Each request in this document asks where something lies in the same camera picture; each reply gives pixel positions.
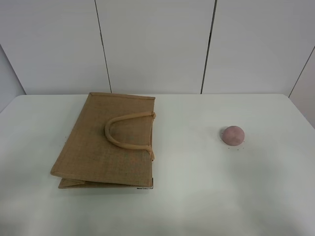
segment round ball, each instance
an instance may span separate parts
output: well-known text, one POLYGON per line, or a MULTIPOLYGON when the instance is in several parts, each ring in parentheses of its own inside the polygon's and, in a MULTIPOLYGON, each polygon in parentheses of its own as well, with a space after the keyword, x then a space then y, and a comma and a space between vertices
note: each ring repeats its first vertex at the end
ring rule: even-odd
POLYGON ((230 126, 223 131, 222 140, 230 146, 238 146, 245 139, 244 131, 238 126, 230 126))

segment pink ball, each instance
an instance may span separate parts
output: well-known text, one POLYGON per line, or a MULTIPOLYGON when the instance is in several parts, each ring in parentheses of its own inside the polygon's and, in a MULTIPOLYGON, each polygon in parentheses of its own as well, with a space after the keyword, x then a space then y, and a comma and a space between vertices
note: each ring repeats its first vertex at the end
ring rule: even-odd
POLYGON ((230 126, 223 131, 222 140, 230 146, 238 146, 245 139, 244 131, 238 126, 230 126))

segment white tabletop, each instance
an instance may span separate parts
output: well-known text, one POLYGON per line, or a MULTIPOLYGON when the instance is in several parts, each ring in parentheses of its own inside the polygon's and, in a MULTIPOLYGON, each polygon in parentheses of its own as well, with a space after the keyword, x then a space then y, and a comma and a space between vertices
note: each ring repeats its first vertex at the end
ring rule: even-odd
POLYGON ((287 97, 155 96, 153 190, 58 189, 87 95, 17 97, 0 113, 0 235, 315 235, 315 130, 287 97))

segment fabric texture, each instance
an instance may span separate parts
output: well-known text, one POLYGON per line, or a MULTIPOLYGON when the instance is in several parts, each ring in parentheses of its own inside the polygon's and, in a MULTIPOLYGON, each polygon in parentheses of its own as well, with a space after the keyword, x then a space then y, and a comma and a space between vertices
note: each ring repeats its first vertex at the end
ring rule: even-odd
POLYGON ((51 170, 63 178, 59 188, 152 187, 154 101, 154 97, 90 93, 51 170), (109 136, 135 149, 107 139, 105 126, 110 120, 114 122, 108 125, 109 136))

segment bag handle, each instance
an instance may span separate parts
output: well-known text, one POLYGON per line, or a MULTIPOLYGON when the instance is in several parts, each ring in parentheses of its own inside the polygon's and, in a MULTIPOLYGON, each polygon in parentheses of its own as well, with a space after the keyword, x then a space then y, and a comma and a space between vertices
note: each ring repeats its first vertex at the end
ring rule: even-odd
POLYGON ((125 120, 125 119, 132 119, 132 118, 138 118, 138 117, 149 117, 149 116, 152 116, 153 120, 154 120, 156 117, 156 114, 154 112, 140 112, 140 113, 134 113, 134 114, 125 115, 125 116, 121 116, 121 117, 115 117, 115 118, 110 119, 106 123, 105 128, 104 128, 105 136, 106 136, 107 140, 110 141, 112 144, 120 147, 120 148, 129 149, 129 150, 146 150, 150 154, 151 159, 153 161, 154 160, 154 154, 153 154, 153 150, 152 150, 151 146, 120 143, 116 139, 114 139, 109 133, 109 128, 110 128, 112 123, 115 123, 115 122, 118 122, 121 120, 125 120))

